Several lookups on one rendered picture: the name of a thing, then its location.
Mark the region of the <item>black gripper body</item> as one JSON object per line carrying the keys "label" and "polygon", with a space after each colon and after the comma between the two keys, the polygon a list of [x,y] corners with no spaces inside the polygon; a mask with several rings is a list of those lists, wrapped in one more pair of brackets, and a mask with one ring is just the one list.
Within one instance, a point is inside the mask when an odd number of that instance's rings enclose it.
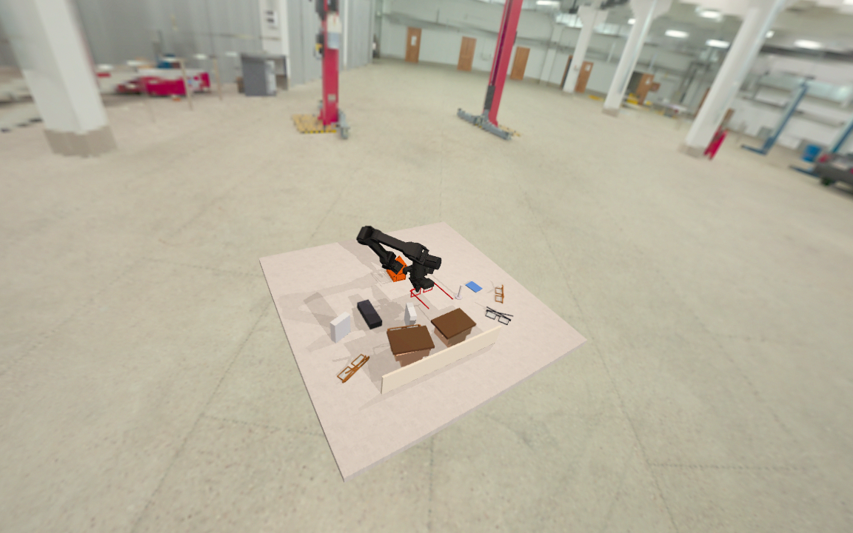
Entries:
{"label": "black gripper body", "polygon": [[410,272],[409,275],[412,278],[412,280],[416,278],[419,286],[424,288],[424,289],[427,289],[427,288],[433,287],[435,282],[431,281],[430,278],[424,277],[424,269],[426,269],[426,268],[427,267],[424,265],[423,266],[414,266],[414,264],[410,264],[410,266],[406,266],[402,269],[402,273],[407,275],[407,271],[409,271]]}

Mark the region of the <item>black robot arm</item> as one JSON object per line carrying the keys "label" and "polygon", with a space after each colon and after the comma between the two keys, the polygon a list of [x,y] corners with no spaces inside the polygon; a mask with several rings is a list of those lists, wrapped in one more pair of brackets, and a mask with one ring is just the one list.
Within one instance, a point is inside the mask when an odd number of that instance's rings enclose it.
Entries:
{"label": "black robot arm", "polygon": [[[373,230],[375,231],[373,232]],[[414,266],[422,267],[424,265],[426,267],[424,269],[424,276],[433,274],[434,270],[440,269],[441,258],[429,255],[429,250],[420,243],[398,240],[388,234],[383,234],[379,229],[375,229],[372,226],[360,227],[360,232],[356,239],[358,239],[360,245],[367,245],[379,256],[382,269],[392,270],[394,274],[398,274],[404,265],[395,260],[396,255],[394,255],[394,252],[387,252],[379,243],[402,252],[405,257],[412,261]]]}

